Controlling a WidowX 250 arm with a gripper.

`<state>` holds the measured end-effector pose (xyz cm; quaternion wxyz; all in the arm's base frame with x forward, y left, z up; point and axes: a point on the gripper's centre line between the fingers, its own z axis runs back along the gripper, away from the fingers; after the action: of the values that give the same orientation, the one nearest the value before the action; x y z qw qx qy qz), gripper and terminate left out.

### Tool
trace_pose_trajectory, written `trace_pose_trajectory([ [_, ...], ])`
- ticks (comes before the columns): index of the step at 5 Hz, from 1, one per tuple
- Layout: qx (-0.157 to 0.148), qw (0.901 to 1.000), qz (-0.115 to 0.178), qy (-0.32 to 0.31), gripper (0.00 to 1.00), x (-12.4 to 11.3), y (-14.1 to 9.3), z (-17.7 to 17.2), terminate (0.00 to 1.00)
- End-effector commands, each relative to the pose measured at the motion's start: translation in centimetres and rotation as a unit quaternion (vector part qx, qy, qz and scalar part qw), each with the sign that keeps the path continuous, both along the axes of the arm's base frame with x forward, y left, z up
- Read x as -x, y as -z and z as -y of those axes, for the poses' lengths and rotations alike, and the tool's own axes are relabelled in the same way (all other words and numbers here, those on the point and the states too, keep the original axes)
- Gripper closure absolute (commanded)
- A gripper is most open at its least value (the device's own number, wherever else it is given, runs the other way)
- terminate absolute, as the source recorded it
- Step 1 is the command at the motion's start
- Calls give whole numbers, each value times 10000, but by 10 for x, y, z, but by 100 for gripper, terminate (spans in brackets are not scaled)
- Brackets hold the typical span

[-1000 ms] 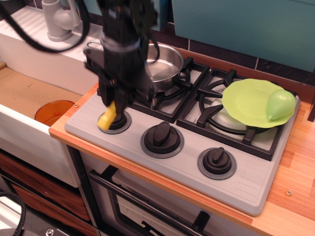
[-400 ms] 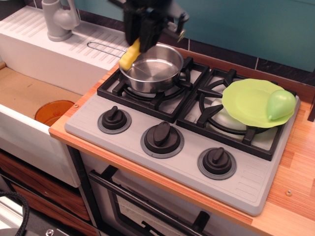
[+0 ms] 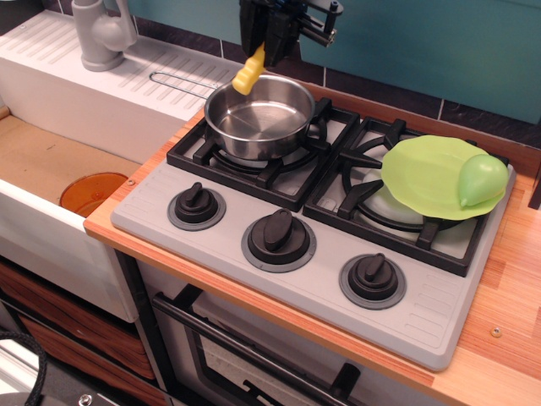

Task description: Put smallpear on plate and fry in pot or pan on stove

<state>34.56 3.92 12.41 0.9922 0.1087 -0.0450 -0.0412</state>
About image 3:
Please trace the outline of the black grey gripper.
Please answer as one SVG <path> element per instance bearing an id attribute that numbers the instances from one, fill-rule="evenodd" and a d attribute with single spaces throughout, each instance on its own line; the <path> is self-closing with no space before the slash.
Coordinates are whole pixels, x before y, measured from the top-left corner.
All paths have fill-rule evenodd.
<path id="1" fill-rule="evenodd" d="M 342 15 L 338 1 L 239 2 L 241 46 L 252 57 L 265 40 L 265 67 L 275 67 L 295 48 L 300 35 L 327 47 L 336 35 L 336 19 Z"/>

